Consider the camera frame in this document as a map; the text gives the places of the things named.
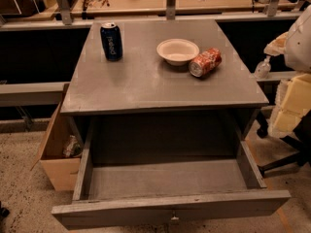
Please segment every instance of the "cabinet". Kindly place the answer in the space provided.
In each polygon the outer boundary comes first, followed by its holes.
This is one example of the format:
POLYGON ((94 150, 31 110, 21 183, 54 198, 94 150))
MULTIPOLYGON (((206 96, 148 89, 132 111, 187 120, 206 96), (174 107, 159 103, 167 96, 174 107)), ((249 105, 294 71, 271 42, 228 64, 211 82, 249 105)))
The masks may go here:
POLYGON ((90 28, 61 108, 84 154, 71 205, 52 214, 68 229, 271 215, 289 198, 266 190, 244 141, 268 103, 212 19, 120 22, 123 59, 108 62, 90 28), (183 38, 223 62, 203 79, 156 53, 183 38))

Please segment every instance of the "black can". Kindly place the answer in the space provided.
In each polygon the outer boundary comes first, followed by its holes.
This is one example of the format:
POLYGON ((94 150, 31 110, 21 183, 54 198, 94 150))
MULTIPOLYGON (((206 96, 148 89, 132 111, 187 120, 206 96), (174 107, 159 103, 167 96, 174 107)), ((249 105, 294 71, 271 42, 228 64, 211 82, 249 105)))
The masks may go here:
POLYGON ((119 27, 113 22, 104 23, 100 28, 100 36, 106 58, 110 61, 120 60, 123 49, 119 27))

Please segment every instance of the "gray tabletop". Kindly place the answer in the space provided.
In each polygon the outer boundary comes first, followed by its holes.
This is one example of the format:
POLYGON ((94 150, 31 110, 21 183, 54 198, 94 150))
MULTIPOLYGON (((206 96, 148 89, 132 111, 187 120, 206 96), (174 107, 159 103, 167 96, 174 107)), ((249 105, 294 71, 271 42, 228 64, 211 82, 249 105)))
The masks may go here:
POLYGON ((91 26, 61 109, 63 114, 259 108, 268 103, 214 20, 132 21, 118 25, 123 41, 123 59, 118 62, 105 58, 101 23, 91 26), (192 76, 187 65, 170 66, 157 54, 156 47, 173 38, 190 40, 200 51, 218 48, 223 62, 204 79, 192 76))

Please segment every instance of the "red can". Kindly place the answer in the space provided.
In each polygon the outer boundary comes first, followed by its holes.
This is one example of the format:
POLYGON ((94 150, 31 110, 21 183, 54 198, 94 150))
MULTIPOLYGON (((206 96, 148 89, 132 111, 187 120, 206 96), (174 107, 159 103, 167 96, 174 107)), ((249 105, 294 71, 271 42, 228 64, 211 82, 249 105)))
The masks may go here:
POLYGON ((219 66, 221 62, 221 52, 216 48, 210 48, 194 58, 189 64, 189 69, 192 75, 202 77, 219 66))

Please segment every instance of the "plastic bottle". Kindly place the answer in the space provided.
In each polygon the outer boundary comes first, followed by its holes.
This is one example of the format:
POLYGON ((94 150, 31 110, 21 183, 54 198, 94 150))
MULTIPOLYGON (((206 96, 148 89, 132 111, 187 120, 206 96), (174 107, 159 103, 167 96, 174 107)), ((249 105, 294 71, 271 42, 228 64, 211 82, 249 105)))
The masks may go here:
POLYGON ((266 79, 271 70, 270 57, 271 56, 267 55, 266 58, 257 65, 257 68, 254 73, 254 76, 256 78, 266 79))

